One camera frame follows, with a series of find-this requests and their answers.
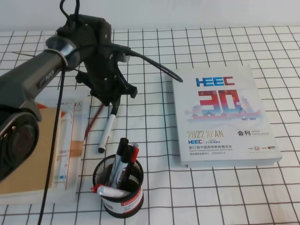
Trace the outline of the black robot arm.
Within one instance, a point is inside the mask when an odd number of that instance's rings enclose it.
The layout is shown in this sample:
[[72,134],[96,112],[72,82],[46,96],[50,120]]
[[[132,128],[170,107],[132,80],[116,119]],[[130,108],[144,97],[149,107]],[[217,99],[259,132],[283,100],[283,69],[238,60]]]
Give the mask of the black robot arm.
[[71,15],[70,21],[46,40],[46,49],[0,78],[0,178],[4,180],[34,151],[41,113],[39,93],[62,71],[81,63],[86,71],[76,76],[104,105],[122,95],[134,98],[136,87],[126,82],[118,68],[130,49],[113,44],[111,25],[103,18]]

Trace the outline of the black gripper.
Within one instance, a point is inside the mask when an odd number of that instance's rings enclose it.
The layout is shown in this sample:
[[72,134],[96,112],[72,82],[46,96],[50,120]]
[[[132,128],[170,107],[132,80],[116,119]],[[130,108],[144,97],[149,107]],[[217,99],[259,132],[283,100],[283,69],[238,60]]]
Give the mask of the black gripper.
[[116,116],[121,96],[137,95],[137,88],[126,81],[116,61],[127,47],[112,43],[112,27],[103,18],[71,14],[57,33],[75,44],[76,51],[68,58],[78,56],[85,65],[86,72],[79,72],[76,81],[89,87],[90,94],[103,105],[112,104],[111,115]]

